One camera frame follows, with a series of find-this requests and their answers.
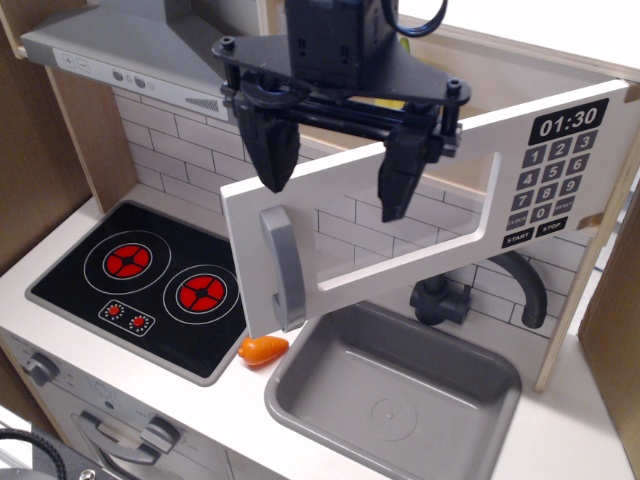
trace burner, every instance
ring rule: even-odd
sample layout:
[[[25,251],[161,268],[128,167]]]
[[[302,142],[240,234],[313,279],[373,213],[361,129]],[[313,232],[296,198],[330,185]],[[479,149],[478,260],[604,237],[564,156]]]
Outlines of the burner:
[[[134,278],[151,264],[151,251],[144,245],[128,243],[112,250],[104,260],[104,270],[113,278]]]
[[[202,325],[224,317],[239,297],[238,283],[231,272],[215,265],[197,265],[169,281],[164,304],[179,322]]]
[[[155,283],[170,261],[171,250],[162,237],[132,230],[98,243],[87,255],[84,275],[99,292],[126,295]]]
[[[187,312],[206,313],[214,310],[227,295],[227,287],[215,275],[196,275],[178,289],[178,303]]]

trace red burner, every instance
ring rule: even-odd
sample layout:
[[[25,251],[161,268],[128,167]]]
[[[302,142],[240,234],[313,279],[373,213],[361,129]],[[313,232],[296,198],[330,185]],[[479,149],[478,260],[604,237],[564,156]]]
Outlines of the red burner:
[[[224,283],[215,275],[198,275],[184,282],[178,291],[181,306],[193,313],[213,310],[226,296]]]
[[[151,252],[143,245],[122,245],[107,255],[105,268],[116,278],[133,278],[144,272],[151,263]]]

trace oven handle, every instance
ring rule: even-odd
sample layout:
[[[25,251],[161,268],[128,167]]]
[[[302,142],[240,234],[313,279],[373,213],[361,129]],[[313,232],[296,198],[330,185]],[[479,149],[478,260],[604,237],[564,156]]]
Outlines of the oven handle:
[[[82,433],[107,455],[138,465],[153,465],[160,458],[160,452],[144,443],[132,450],[114,442],[98,430],[100,423],[98,418],[87,412],[82,412],[76,418],[76,424]]]

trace white countertop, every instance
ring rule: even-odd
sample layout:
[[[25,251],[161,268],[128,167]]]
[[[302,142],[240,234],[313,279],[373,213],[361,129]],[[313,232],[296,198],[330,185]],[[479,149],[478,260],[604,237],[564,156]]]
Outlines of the white countertop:
[[[219,216],[142,185],[129,198],[201,228],[223,229]],[[285,478],[385,478],[269,416],[263,393],[277,362],[252,370],[236,357],[214,385],[203,388],[27,301],[26,288],[100,218],[89,201],[0,278],[0,326]],[[386,305],[393,308],[398,297],[390,294]],[[486,317],[471,316],[463,327],[443,329],[504,355],[522,378],[522,397],[493,480],[633,480],[576,337],[567,338],[547,390],[539,395],[533,385],[547,339]],[[290,341],[296,335],[283,334]]]

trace gray handle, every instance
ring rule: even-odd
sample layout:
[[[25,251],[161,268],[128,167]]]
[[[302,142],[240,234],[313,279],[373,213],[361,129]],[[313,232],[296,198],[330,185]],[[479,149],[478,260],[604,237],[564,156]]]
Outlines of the gray handle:
[[[304,279],[293,234],[293,227],[284,207],[260,212],[264,237],[276,267],[278,293],[273,296],[273,312],[283,332],[302,326],[306,319]]]
[[[76,418],[76,424],[82,433],[107,455],[138,465],[153,465],[160,458],[158,451],[144,443],[135,450],[132,450],[105,437],[98,430],[100,420],[87,412],[82,412],[82,414]]]

